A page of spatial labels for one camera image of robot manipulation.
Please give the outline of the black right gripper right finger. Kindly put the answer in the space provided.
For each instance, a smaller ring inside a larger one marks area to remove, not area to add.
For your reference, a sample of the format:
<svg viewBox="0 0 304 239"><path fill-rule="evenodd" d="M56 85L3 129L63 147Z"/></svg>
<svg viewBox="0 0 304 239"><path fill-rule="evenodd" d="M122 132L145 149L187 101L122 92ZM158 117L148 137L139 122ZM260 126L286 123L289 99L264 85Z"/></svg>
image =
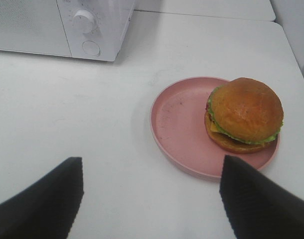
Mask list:
<svg viewBox="0 0 304 239"><path fill-rule="evenodd" d="M226 155L219 193L238 239L304 239L304 201Z"/></svg>

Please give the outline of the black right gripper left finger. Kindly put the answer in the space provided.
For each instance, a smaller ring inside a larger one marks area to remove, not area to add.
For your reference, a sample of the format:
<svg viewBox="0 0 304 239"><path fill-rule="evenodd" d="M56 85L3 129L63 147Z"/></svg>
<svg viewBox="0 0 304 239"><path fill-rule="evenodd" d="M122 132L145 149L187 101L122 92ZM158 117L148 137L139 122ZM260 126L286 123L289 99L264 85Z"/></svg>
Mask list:
<svg viewBox="0 0 304 239"><path fill-rule="evenodd" d="M0 239L65 239L84 195L81 157L69 157L0 204Z"/></svg>

